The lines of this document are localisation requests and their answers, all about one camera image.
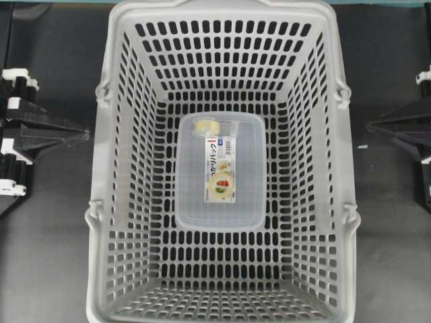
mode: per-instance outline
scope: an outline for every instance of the table surface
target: table surface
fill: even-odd
[[[0,68],[26,67],[38,103],[94,130],[110,5],[0,3]],[[358,232],[356,322],[431,317],[431,214],[408,154],[367,120],[421,98],[430,62],[424,7],[336,6],[352,88]],[[0,322],[87,322],[92,141],[38,158],[31,197],[0,219]],[[358,149],[368,145],[368,149]]]

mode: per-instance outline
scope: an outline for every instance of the black bracket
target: black bracket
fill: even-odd
[[[0,77],[0,216],[29,197],[38,155],[86,141],[90,133],[60,113],[35,104],[38,84],[26,69]]]
[[[431,210],[431,96],[394,110],[367,124],[367,129],[406,150],[418,163],[424,204]]]

